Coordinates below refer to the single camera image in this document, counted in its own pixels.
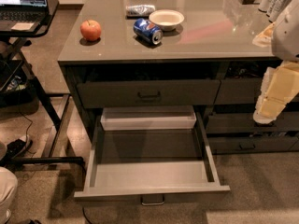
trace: laptop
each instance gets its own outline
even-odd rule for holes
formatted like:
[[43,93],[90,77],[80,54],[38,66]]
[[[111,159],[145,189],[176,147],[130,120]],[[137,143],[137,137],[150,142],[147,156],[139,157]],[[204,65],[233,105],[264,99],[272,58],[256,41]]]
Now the laptop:
[[48,15],[48,0],[0,0],[0,35],[34,33]]

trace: blue can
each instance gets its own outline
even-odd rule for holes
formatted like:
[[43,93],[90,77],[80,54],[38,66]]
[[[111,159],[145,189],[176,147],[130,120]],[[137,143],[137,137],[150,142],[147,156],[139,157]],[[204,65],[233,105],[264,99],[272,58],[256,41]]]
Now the blue can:
[[163,38],[161,28],[145,19],[138,19],[134,23],[133,31],[151,45],[158,45]]

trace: drawer handle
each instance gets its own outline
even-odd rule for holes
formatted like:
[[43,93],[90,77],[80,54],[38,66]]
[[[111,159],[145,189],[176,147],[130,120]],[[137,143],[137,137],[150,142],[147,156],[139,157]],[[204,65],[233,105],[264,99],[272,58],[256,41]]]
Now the drawer handle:
[[239,147],[240,147],[240,149],[241,150],[253,150],[253,149],[255,149],[255,145],[251,145],[251,147],[242,147],[242,145],[239,145]]
[[147,94],[147,95],[144,95],[139,92],[137,95],[141,100],[147,100],[147,101],[161,98],[161,93],[159,91],[156,94]]
[[165,197],[162,195],[162,201],[160,203],[144,203],[143,202],[143,197],[141,196],[141,204],[144,206],[153,206],[153,205],[163,205],[165,202]]

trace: laptop keyboard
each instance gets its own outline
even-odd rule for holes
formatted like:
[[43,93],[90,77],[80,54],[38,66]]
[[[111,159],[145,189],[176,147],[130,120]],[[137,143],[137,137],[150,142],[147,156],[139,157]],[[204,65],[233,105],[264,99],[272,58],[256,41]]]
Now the laptop keyboard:
[[0,21],[39,21],[43,14],[40,12],[0,11]]

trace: pants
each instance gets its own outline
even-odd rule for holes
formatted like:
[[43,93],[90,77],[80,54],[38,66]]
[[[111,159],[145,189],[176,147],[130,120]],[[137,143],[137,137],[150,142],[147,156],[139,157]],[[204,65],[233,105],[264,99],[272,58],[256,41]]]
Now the pants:
[[8,169],[0,167],[0,224],[7,220],[7,210],[16,194],[17,177]]

